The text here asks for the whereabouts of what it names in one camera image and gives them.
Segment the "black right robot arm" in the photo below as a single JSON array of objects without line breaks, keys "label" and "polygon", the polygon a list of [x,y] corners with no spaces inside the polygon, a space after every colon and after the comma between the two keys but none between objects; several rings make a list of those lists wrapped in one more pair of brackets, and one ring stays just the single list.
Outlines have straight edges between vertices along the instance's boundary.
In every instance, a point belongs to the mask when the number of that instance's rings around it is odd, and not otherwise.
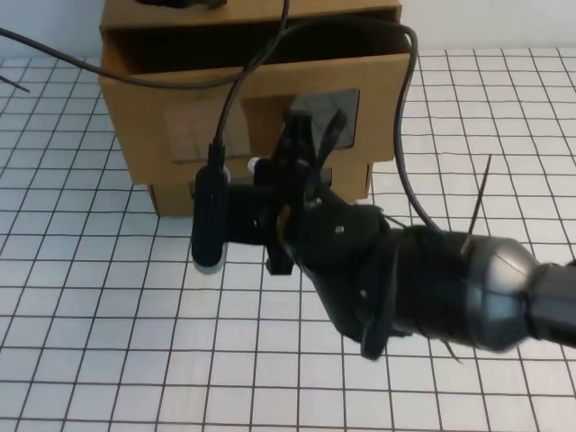
[{"label": "black right robot arm", "polygon": [[320,174],[346,124],[321,142],[291,112],[274,153],[229,186],[226,239],[263,245],[268,271],[308,276],[337,331],[378,358],[420,334],[492,352],[527,338],[573,346],[575,268],[541,264],[511,238],[404,226],[338,197]]}]

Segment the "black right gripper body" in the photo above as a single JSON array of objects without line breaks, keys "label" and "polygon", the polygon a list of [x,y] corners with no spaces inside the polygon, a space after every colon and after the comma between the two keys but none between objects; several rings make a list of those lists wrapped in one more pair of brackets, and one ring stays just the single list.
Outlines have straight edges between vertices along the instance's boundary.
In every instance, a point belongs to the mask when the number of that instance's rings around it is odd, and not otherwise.
[{"label": "black right gripper body", "polygon": [[271,275],[295,266],[310,278],[337,331],[376,360],[389,337],[398,253],[391,227],[374,206],[350,204],[330,188],[327,171],[252,159],[249,181],[229,187],[225,239],[259,245]]}]

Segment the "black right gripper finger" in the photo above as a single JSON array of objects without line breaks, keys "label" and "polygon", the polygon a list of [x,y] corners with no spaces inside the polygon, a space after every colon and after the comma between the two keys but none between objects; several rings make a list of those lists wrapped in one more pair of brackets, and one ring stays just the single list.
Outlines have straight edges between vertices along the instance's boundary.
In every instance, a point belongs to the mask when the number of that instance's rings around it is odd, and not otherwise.
[{"label": "black right gripper finger", "polygon": [[273,153],[256,162],[254,184],[271,189],[279,203],[300,209],[312,166],[311,115],[305,111],[289,112]]},{"label": "black right gripper finger", "polygon": [[319,145],[319,150],[313,154],[310,162],[310,169],[307,177],[306,187],[308,189],[315,189],[321,184],[321,170],[332,150],[338,144],[338,140],[344,128],[346,127],[347,116],[338,110],[327,128],[324,130],[322,139]]}]

